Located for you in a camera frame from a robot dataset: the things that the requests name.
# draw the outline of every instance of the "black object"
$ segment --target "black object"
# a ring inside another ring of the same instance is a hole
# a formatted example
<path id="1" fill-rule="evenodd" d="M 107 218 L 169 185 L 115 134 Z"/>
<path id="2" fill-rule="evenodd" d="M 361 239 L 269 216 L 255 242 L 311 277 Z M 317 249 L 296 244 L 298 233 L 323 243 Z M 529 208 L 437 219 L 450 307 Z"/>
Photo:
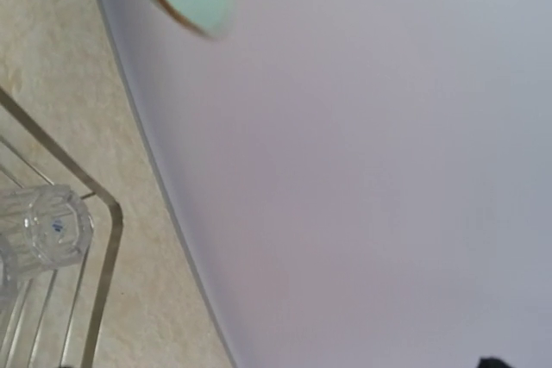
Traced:
<path id="1" fill-rule="evenodd" d="M 497 358 L 482 358 L 477 368 L 512 368 Z"/>

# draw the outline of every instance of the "white wall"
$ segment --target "white wall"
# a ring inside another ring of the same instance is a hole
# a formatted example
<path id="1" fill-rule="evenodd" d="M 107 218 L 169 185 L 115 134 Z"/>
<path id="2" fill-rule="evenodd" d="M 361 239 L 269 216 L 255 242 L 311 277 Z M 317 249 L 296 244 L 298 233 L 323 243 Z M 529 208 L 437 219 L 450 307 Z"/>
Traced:
<path id="1" fill-rule="evenodd" d="M 103 6 L 240 368 L 550 365 L 550 0 Z"/>

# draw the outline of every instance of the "clear glass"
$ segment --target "clear glass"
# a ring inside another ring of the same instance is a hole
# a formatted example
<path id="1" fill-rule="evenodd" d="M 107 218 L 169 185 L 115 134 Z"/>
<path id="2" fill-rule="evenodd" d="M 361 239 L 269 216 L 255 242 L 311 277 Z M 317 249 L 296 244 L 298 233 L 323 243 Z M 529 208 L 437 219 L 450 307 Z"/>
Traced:
<path id="1" fill-rule="evenodd" d="M 16 256 L 17 276 L 79 263 L 91 242 L 85 203 L 68 185 L 0 192 L 0 234 Z"/>
<path id="2" fill-rule="evenodd" d="M 17 296 L 16 253 L 0 234 L 0 311 L 7 308 Z"/>

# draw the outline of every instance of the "metal frame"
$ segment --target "metal frame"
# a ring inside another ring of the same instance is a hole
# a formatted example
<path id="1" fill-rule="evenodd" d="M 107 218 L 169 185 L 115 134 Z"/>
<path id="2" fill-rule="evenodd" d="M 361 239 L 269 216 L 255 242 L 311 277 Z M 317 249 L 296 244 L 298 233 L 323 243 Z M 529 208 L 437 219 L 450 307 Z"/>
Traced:
<path id="1" fill-rule="evenodd" d="M 81 198 L 88 199 L 91 197 L 97 197 L 101 200 L 110 212 L 111 219 L 111 229 L 110 235 L 108 238 L 107 248 L 103 256 L 102 270 L 99 276 L 96 296 L 94 298 L 91 317 L 88 322 L 88 332 L 85 337 L 84 351 L 81 359 L 81 368 L 91 368 L 94 362 L 94 355 L 97 347 L 97 340 L 100 330 L 100 325 L 102 322 L 102 317 L 104 315 L 105 304 L 107 301 L 107 296 L 110 292 L 111 279 L 113 278 L 113 271 L 115 268 L 115 262 L 117 254 L 119 251 L 119 245 L 121 243 L 122 237 L 122 210 L 121 206 L 117 200 L 94 178 L 92 178 L 87 172 L 85 172 L 75 160 L 2 88 L 0 87 L 0 105 L 14 118 L 16 122 L 21 124 L 21 126 L 27 130 L 40 144 L 44 147 L 50 154 L 52 154 L 69 172 L 71 172 L 78 180 L 85 185 L 89 192 L 86 192 Z M 9 142 L 6 138 L 0 135 L 0 145 L 5 146 L 10 150 L 20 161 L 22 161 L 27 167 L 29 167 L 34 173 L 41 177 L 46 183 L 53 184 L 53 181 L 48 177 L 48 175 L 39 169 L 36 165 L 31 163 L 28 158 L 24 156 L 18 149 L 17 146 Z M 2 164 L 0 160 L 0 173 L 3 173 L 9 180 L 11 180 L 15 185 L 22 186 L 22 183 L 17 179 L 17 177 Z M 65 336 L 63 339 L 63 350 L 60 355 L 60 365 L 64 362 L 67 347 L 69 344 L 69 339 L 71 337 L 72 325 L 74 322 L 74 310 L 78 300 L 78 294 L 80 292 L 81 283 L 83 276 L 85 274 L 86 263 L 88 259 L 88 253 L 85 255 L 85 259 L 81 265 L 78 282 L 76 284 L 72 305 L 69 314 L 69 320 L 66 326 Z M 52 295 L 53 287 L 58 276 L 57 271 L 52 272 L 50 278 L 50 283 L 48 285 L 47 294 L 42 304 L 41 313 L 39 316 L 38 324 L 36 331 L 34 332 L 34 343 L 32 345 L 31 352 L 28 356 L 28 365 L 32 365 L 36 358 L 36 350 L 38 339 L 41 335 L 41 330 L 43 329 L 43 317 L 47 309 L 48 304 L 50 303 L 50 298 Z M 8 329 L 8 327 L 13 327 L 13 324 L 16 324 L 14 329 L 14 334 L 6 335 L 3 339 L 2 347 L 0 349 L 7 352 L 7 357 L 5 364 L 6 366 L 10 365 L 12 358 L 12 353 L 14 350 L 14 344 L 17 342 L 20 323 L 22 316 L 22 307 L 23 304 L 28 300 L 28 293 L 32 286 L 33 281 L 27 282 L 25 288 L 20 292 L 16 302 L 13 304 L 13 308 L 10 313 L 9 318 L 4 318 L 3 326 L 0 327 L 0 332 Z"/>

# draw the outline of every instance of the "beige tile surface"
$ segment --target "beige tile surface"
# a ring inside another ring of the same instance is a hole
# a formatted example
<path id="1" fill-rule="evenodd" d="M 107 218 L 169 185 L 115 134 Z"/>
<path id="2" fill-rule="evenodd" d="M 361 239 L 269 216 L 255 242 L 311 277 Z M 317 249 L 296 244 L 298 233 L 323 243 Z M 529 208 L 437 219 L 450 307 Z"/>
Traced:
<path id="1" fill-rule="evenodd" d="M 0 0 L 0 84 L 122 205 L 125 231 L 95 366 L 228 367 L 96 0 Z"/>

